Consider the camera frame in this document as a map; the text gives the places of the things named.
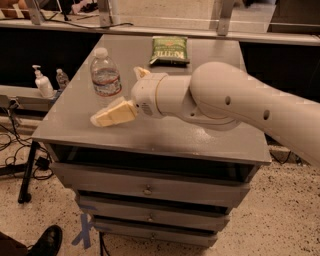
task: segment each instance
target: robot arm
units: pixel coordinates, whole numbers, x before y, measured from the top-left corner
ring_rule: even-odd
[[[133,87],[132,100],[146,115],[176,116],[208,129],[248,123],[320,167],[320,104],[272,88],[231,65],[206,63],[192,76],[148,74]]]

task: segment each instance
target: speckled floor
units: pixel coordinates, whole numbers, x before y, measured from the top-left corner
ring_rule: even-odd
[[[0,142],[6,141],[5,136],[0,136]],[[18,147],[15,143],[0,151],[0,165]],[[287,149],[280,146],[270,146],[270,150],[281,160],[287,155]],[[21,150],[17,163],[25,162],[27,157],[28,148]],[[63,229],[59,256],[99,255],[98,233],[93,228],[88,249],[84,249],[83,241],[76,241],[81,232],[82,212],[71,190],[65,189],[55,176],[44,181],[33,179],[29,186],[32,200],[20,205],[17,202],[20,185],[21,178],[0,177],[2,232],[29,246],[49,225],[58,224]],[[284,165],[273,161],[258,171],[250,192],[232,210],[230,222],[211,248],[115,235],[106,235],[105,243],[111,256],[317,256],[320,255],[319,206],[320,170],[297,166],[291,156]]]

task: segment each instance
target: white pump bottle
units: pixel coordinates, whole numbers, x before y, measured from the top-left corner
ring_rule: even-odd
[[[38,68],[41,68],[38,65],[33,65],[32,66],[35,70],[35,75],[36,75],[36,85],[41,93],[41,96],[43,98],[51,98],[54,96],[54,91],[53,87],[51,85],[51,82],[48,77],[44,76]]]

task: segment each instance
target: shoe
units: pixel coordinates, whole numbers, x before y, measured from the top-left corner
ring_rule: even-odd
[[[62,229],[57,225],[50,226],[28,251],[27,256],[56,256],[61,242]]]

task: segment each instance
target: table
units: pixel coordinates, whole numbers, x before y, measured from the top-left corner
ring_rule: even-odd
[[[188,39],[187,67],[150,67],[152,37],[103,35],[117,63],[124,95],[133,68],[191,74],[208,61],[245,69],[236,41]],[[249,191],[261,165],[271,163],[263,132],[242,123],[208,131],[174,117],[138,116],[113,127],[94,127],[99,109],[91,85],[90,53],[32,139],[45,144],[52,170],[76,193],[79,207],[102,232],[211,246],[228,214]]]

